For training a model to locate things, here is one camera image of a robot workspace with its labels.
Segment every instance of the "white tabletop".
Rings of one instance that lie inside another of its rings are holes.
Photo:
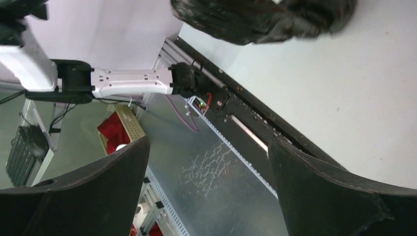
[[[180,37],[349,171],[417,188],[417,1],[358,0],[346,30],[231,45]]]

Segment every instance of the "black keyboard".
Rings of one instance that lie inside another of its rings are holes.
[[[19,126],[6,164],[7,174],[14,186],[26,185],[36,163],[36,158],[29,152],[26,145],[27,132],[26,126]]]

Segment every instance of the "pink cable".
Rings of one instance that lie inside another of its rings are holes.
[[[195,133],[198,133],[200,130],[199,130],[199,128],[198,128],[198,126],[197,126],[197,124],[196,124],[196,122],[195,122],[195,120],[194,120],[194,118],[193,118],[193,116],[191,116],[190,115],[190,117],[191,117],[191,121],[193,122],[193,124],[194,124],[194,127],[192,127],[185,119],[184,119],[184,117],[182,117],[182,115],[181,115],[181,113],[178,111],[178,109],[177,109],[177,107],[175,106],[175,104],[174,104],[174,102],[172,101],[172,99],[169,97],[169,96],[167,96],[167,95],[165,95],[165,97],[167,98],[167,100],[169,101],[169,103],[171,104],[171,106],[172,106],[172,108],[174,109],[174,111],[175,111],[175,113],[177,114],[177,116],[178,116],[178,118],[182,121],[182,123],[184,123],[185,124],[185,126],[187,126],[191,131],[193,131],[193,132],[195,132]]]

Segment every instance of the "black plastic bag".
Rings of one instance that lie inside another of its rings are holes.
[[[238,45],[339,32],[356,4],[357,0],[171,0],[178,19]]]

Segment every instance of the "white scuff mark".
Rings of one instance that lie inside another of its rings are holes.
[[[230,160],[225,159],[231,150],[221,142],[213,146],[212,151],[207,151],[204,156],[197,155],[191,159],[191,166],[183,168],[181,179],[183,183],[194,184],[199,192],[207,197],[208,193],[216,189],[218,177],[229,172]]]

